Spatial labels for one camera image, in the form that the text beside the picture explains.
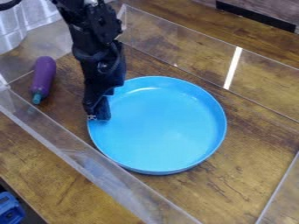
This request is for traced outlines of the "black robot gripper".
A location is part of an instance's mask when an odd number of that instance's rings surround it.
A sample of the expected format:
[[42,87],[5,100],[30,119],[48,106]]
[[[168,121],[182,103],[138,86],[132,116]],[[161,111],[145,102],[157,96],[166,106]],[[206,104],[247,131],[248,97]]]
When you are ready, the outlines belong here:
[[110,111],[106,95],[113,94],[113,88],[124,85],[126,74],[122,43],[114,40],[106,49],[93,55],[73,46],[72,53],[84,74],[82,108],[88,119],[108,121]]

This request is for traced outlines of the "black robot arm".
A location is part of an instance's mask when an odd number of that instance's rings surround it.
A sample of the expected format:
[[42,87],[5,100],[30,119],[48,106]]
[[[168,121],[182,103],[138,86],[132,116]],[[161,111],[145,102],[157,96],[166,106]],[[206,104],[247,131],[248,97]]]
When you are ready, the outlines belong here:
[[72,54],[84,75],[82,108],[89,120],[110,119],[108,97],[124,85],[126,61],[121,20],[104,0],[50,0],[69,28]]

